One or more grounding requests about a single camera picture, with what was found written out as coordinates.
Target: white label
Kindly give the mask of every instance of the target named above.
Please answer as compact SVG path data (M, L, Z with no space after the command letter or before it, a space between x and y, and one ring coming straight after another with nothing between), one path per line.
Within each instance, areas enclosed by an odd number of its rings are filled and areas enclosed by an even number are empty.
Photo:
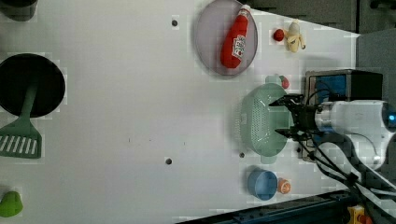
M242 61L242 57L244 56L246 45L246 38L242 35L239 35L237 38L233 40L233 56Z

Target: red bottle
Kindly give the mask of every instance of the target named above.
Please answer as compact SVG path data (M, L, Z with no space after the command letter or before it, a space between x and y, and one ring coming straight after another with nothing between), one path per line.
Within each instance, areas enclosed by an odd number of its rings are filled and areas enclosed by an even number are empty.
M220 60L227 68L236 68L242 61L246 45L249 15L250 6L243 5L227 37L225 37Z

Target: green object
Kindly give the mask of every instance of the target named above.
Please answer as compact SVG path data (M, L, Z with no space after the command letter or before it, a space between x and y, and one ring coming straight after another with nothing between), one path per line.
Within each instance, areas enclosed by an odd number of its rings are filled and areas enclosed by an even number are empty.
M27 159L41 157L41 135L30 122L37 85L34 78L26 91L21 116L0 129L0 156Z
M23 208L21 195L18 192L8 192L0 202L0 217L16 216Z
M289 128L290 112L285 106L269 106L284 95L282 87L267 83L252 91L242 103L242 141L262 156L263 163L274 162L287 142L275 129Z

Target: small figurine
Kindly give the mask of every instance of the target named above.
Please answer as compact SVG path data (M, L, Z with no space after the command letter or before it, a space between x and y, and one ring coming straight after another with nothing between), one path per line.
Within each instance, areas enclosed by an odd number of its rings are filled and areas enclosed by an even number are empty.
M300 25L298 24L298 20L294 20L289 26L289 30L283 30L283 32L285 33L288 47L291 52L297 52L299 45L301 45L301 49L305 49L305 42L303 35L300 34Z

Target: bottle label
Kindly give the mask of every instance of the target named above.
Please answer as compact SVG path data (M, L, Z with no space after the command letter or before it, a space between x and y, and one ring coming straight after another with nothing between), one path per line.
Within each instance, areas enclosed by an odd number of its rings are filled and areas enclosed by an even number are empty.
M240 61L242 61L242 57L244 56L246 45L246 38L242 35L238 35L233 40L233 56Z
M242 16L246 17L247 19L248 19L248 14L249 14L249 12L246 9L241 9L238 12L238 16L242 15Z

